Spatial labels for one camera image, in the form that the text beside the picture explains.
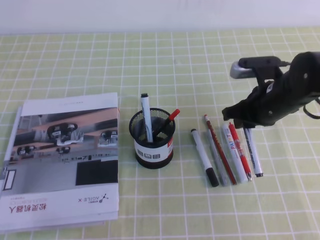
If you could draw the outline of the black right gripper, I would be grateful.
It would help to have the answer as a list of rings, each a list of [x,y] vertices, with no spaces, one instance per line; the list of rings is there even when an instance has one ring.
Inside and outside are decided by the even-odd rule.
[[[257,76],[263,74],[257,68]],[[233,119],[236,129],[272,126],[283,117],[297,112],[301,107],[320,98],[320,53],[303,52],[291,63],[281,61],[272,67],[273,82],[258,90],[255,99],[244,99],[222,110],[224,120]]]

